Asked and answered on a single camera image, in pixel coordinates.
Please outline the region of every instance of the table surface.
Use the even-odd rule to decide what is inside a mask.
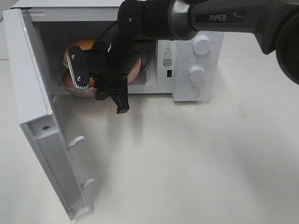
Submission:
[[[0,223],[69,223],[18,126],[5,48],[0,23]],[[93,211],[74,223],[297,223],[298,86],[252,35],[227,33],[212,92],[130,95],[125,115],[110,99],[57,97],[67,138],[87,139],[78,167],[97,180]]]

